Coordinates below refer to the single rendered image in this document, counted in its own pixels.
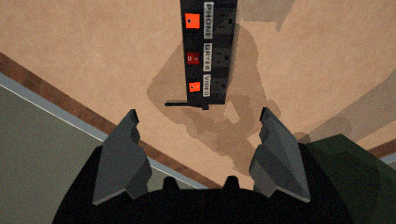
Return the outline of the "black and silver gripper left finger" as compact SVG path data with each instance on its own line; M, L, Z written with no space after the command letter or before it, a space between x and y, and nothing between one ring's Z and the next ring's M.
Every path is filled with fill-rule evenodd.
M143 148L137 145L138 123L136 110L131 109L94 149L52 224L107 224L128 203L148 193L152 169Z

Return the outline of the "black power strip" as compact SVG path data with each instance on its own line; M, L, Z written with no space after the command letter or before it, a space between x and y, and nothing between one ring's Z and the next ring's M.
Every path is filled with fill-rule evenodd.
M187 103L165 106L225 104L237 3L180 0Z

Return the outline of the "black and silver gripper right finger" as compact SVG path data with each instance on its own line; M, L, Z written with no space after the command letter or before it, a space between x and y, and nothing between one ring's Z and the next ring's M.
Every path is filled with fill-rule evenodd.
M263 107L249 167L257 191L278 203L299 224L355 224L341 195L305 144Z

